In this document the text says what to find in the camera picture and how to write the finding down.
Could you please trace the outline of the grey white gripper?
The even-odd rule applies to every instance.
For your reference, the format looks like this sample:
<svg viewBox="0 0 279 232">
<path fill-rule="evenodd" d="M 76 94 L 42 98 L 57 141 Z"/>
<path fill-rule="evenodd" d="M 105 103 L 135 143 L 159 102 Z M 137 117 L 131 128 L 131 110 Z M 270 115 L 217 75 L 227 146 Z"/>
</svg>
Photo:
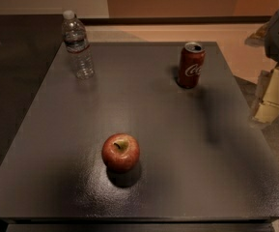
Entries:
<svg viewBox="0 0 279 232">
<path fill-rule="evenodd" d="M 279 9 L 269 23 L 263 24 L 244 41 L 259 47 L 265 45 L 265 55 L 279 63 Z M 261 71 L 250 117 L 260 124 L 270 124 L 279 116 L 279 64 L 270 72 Z"/>
</svg>

